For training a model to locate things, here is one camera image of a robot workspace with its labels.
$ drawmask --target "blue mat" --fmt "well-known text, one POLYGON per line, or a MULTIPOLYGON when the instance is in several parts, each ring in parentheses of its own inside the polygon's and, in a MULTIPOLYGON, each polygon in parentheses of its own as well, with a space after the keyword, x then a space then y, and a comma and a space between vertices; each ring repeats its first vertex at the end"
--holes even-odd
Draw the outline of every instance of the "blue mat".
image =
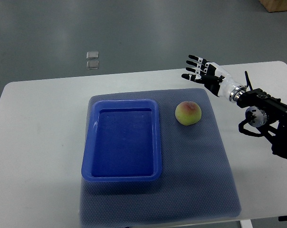
POLYGON ((209 98, 203 89, 158 90, 93 96, 100 100, 153 99, 159 105, 163 170, 159 179, 129 186, 82 179, 83 228, 128 227, 174 221, 236 217, 241 211, 231 168, 209 98), (201 120, 183 126, 175 119, 182 101, 194 101, 201 120))

